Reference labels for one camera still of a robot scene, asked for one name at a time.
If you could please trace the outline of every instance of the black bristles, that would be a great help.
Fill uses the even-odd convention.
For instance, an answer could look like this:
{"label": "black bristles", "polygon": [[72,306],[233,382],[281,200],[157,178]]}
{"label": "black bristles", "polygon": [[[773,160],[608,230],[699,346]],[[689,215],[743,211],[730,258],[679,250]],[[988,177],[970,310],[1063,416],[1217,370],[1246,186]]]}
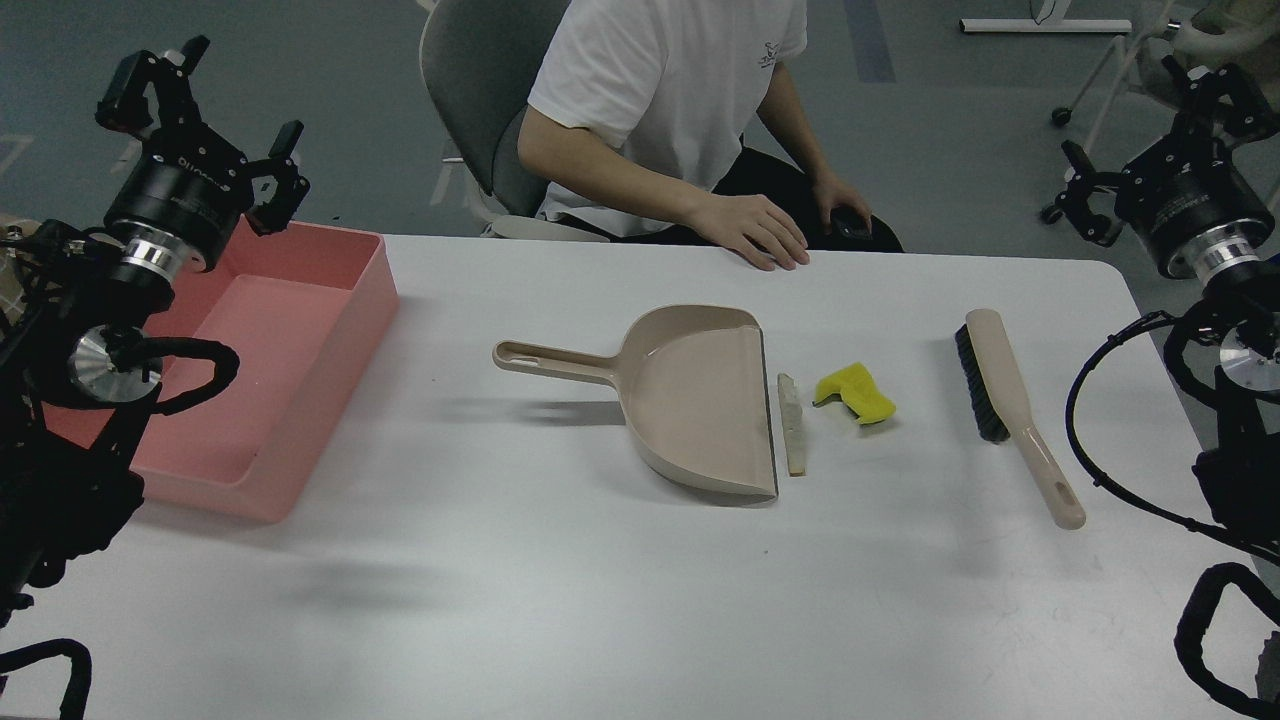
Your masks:
{"label": "black bristles", "polygon": [[1009,439],[1009,428],[991,405],[987,383],[982,380],[978,355],[973,350],[973,341],[969,340],[969,325],[961,325],[956,331],[956,350],[960,352],[960,366],[964,368],[965,379],[969,380],[969,400],[973,402],[973,418],[978,421],[978,434],[991,442]]}

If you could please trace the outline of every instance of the man's hand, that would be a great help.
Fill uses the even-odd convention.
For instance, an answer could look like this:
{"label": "man's hand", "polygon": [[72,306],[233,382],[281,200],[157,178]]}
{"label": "man's hand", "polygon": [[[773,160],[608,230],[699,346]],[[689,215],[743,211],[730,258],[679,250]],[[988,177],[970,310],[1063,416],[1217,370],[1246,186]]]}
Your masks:
{"label": "man's hand", "polygon": [[813,179],[813,197],[818,201],[818,217],[827,234],[831,234],[831,211],[836,208],[852,208],[867,223],[867,229],[872,229],[872,209],[854,186],[835,173],[820,173]]}
{"label": "man's hand", "polygon": [[791,215],[763,195],[705,193],[681,223],[762,270],[809,264],[809,242]]}

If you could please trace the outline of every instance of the yellow sponge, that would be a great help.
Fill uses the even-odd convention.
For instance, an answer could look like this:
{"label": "yellow sponge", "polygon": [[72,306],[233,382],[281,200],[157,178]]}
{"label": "yellow sponge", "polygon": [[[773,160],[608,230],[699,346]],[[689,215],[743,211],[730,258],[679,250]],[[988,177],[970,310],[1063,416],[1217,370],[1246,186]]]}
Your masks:
{"label": "yellow sponge", "polygon": [[814,392],[813,404],[818,405],[832,395],[840,395],[845,405],[858,414],[858,424],[870,425],[887,420],[897,406],[893,401],[881,395],[876,388],[876,380],[861,363],[854,363],[844,370],[837,370],[818,380],[818,389]]}

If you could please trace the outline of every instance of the dustpan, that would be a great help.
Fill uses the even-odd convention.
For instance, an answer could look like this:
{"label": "dustpan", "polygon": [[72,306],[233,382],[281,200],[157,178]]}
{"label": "dustpan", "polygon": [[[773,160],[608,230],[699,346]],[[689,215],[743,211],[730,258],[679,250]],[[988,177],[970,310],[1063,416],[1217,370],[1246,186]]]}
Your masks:
{"label": "dustpan", "polygon": [[672,305],[631,325],[612,357],[500,342],[504,369],[612,386],[636,450],[692,488],[776,497],[760,324],[750,313]]}

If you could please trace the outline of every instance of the gray floor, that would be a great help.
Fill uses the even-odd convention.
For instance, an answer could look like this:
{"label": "gray floor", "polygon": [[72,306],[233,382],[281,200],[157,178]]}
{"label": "gray floor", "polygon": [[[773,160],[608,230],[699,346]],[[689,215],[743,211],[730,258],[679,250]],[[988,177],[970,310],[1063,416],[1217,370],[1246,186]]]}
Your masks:
{"label": "gray floor", "polygon": [[[1129,17],[1129,5],[1076,0],[1070,17]],[[960,14],[1025,17],[1021,0],[810,0],[809,9],[809,50],[791,67],[810,120],[837,169],[909,251],[1096,259],[1124,273],[1142,310],[1180,313],[1197,299],[1193,283],[1160,278],[1132,233],[1102,250],[1065,224],[1037,220],[1061,184],[1059,143],[1083,140],[1097,94],[1065,129],[1051,127],[1048,113],[1071,99],[1106,37],[959,31]],[[300,219],[474,234],[461,183],[430,204],[444,132],[417,72],[425,19],[411,0],[8,0],[0,4],[0,210],[100,220],[131,165],[119,160],[128,138],[92,118],[115,64],[205,33],[212,46],[193,87],[214,128],[260,156],[283,120],[306,123],[300,156],[315,190]],[[1097,164],[1119,168],[1170,119],[1158,104],[1125,96]],[[760,128],[748,137],[776,149]],[[1236,155],[1260,193],[1275,179],[1277,155],[1280,142]],[[1188,411],[1202,442],[1213,445],[1212,416],[1194,404]]]}

